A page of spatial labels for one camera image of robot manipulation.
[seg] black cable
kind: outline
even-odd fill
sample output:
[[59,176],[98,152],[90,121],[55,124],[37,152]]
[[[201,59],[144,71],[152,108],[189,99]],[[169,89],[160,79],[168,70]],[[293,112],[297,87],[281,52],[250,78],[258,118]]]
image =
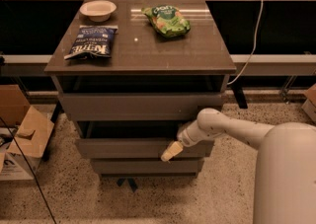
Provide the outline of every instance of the black cable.
[[57,224],[55,218],[54,218],[53,215],[52,215],[52,212],[51,212],[51,209],[50,209],[50,207],[49,207],[49,205],[48,205],[48,202],[47,202],[47,200],[46,200],[44,194],[42,193],[42,190],[41,190],[41,188],[40,188],[40,183],[39,183],[39,181],[38,181],[38,178],[37,178],[35,172],[33,171],[33,169],[32,169],[32,167],[31,167],[31,165],[30,165],[28,159],[26,158],[25,154],[23,153],[22,149],[20,148],[20,146],[19,146],[19,144],[18,144],[16,138],[14,137],[13,133],[11,132],[9,126],[8,126],[7,123],[3,120],[3,118],[2,118],[1,116],[0,116],[0,120],[1,120],[2,123],[5,125],[5,127],[9,130],[9,132],[10,132],[10,134],[11,134],[11,136],[12,136],[14,142],[17,144],[17,147],[18,147],[18,149],[20,150],[20,152],[21,152],[21,154],[22,154],[24,160],[27,162],[27,164],[28,164],[28,166],[29,166],[29,168],[30,168],[30,171],[31,171],[32,174],[33,174],[34,180],[35,180],[36,183],[37,183],[37,186],[38,186],[38,188],[39,188],[39,192],[40,192],[40,194],[41,194],[41,197],[42,197],[42,199],[43,199],[43,201],[44,201],[44,203],[45,203],[45,205],[46,205],[46,208],[47,208],[47,210],[48,210],[48,212],[49,212],[49,214],[50,214],[50,217],[51,217],[53,223],[54,223],[54,224]]

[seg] white bowl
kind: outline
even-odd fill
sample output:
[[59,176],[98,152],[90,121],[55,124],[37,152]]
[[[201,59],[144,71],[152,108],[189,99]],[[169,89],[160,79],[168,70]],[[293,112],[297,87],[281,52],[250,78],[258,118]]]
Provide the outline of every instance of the white bowl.
[[116,8],[117,6],[110,1],[96,0],[83,4],[80,8],[80,13],[88,16],[93,22],[103,22],[110,17]]

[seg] white cable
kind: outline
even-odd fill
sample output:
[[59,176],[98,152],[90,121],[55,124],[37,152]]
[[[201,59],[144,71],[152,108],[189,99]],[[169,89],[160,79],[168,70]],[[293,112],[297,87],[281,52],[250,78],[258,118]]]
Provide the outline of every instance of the white cable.
[[246,67],[248,66],[248,63],[250,61],[250,59],[252,58],[255,50],[256,50],[256,47],[257,47],[257,33],[258,33],[258,26],[259,26],[259,23],[261,21],[261,16],[262,16],[262,13],[263,13],[263,9],[264,9],[264,0],[260,0],[261,1],[261,5],[260,5],[260,11],[259,11],[259,15],[258,15],[258,19],[257,19],[257,24],[256,24],[256,28],[255,28],[255,33],[254,33],[254,47],[253,47],[253,50],[251,51],[245,65],[243,66],[243,68],[241,69],[241,71],[238,73],[238,75],[230,82],[227,83],[227,85],[231,85],[233,83],[236,82],[236,80],[243,74],[243,72],[245,71]]

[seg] dark brown table top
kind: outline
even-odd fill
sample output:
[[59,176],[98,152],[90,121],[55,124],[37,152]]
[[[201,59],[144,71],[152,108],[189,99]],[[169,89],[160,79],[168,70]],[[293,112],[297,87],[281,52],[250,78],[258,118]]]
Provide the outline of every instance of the dark brown table top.
[[[45,68],[49,75],[217,75],[235,72],[224,41],[204,0],[109,0],[117,5],[111,17],[93,23],[79,12]],[[170,4],[191,22],[182,37],[166,39],[151,27],[141,8]],[[112,58],[64,60],[80,25],[117,25]]]

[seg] power cord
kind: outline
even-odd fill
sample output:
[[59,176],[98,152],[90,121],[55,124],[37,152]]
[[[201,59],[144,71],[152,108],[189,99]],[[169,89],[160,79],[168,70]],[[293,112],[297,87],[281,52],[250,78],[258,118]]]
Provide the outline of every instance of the power cord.
[[253,50],[252,52],[250,53],[245,65],[243,66],[243,68],[241,69],[241,71],[238,73],[238,75],[231,81],[231,82],[228,82],[227,85],[231,85],[233,83],[235,83],[237,81],[237,79],[244,73],[245,69],[247,68],[249,62],[250,62],[250,59],[253,57],[253,54],[256,50],[256,47],[257,47],[257,34],[258,34],[258,27],[259,27],[259,23],[261,21],[261,16],[262,16],[262,13],[263,13],[263,9],[264,9],[264,0],[260,0],[261,1],[261,4],[260,4],[260,11],[259,11],[259,15],[258,15],[258,19],[257,19],[257,24],[256,24],[256,28],[255,28],[255,33],[254,33],[254,46],[253,46]]
[[11,136],[12,136],[14,142],[17,144],[17,147],[18,147],[18,149],[20,150],[20,152],[21,152],[21,154],[22,154],[24,160],[27,162],[28,167],[30,168],[30,171],[32,172],[32,175],[33,175],[33,177],[34,177],[34,180],[36,181],[36,184],[37,184],[37,186],[38,186],[38,189],[39,189],[40,195],[41,195],[41,197],[42,197],[42,200],[43,200],[43,202],[45,203],[46,208],[47,208],[47,210],[48,210],[48,212],[49,212],[49,215],[50,215],[50,217],[51,217],[51,220],[53,221],[54,224],[57,224],[55,218],[54,218],[53,215],[52,215],[52,211],[51,211],[51,209],[50,209],[50,207],[49,207],[49,205],[48,205],[48,202],[47,202],[47,200],[46,200],[46,198],[45,198],[45,196],[44,196],[44,194],[43,194],[43,192],[42,192],[42,190],[41,190],[41,188],[40,188],[39,180],[38,180],[38,178],[37,178],[35,172],[33,171],[33,169],[32,169],[32,167],[31,167],[31,165],[30,165],[30,163],[29,163],[27,157],[25,156],[25,154],[23,153],[22,149],[20,148],[20,146],[19,146],[19,144],[18,144],[16,138],[14,137],[13,133],[11,132],[9,126],[8,126],[7,123],[3,120],[3,118],[2,118],[1,116],[0,116],[0,120],[1,120],[1,122],[5,125],[5,127],[8,129],[8,131],[10,132],[10,134],[11,134]]

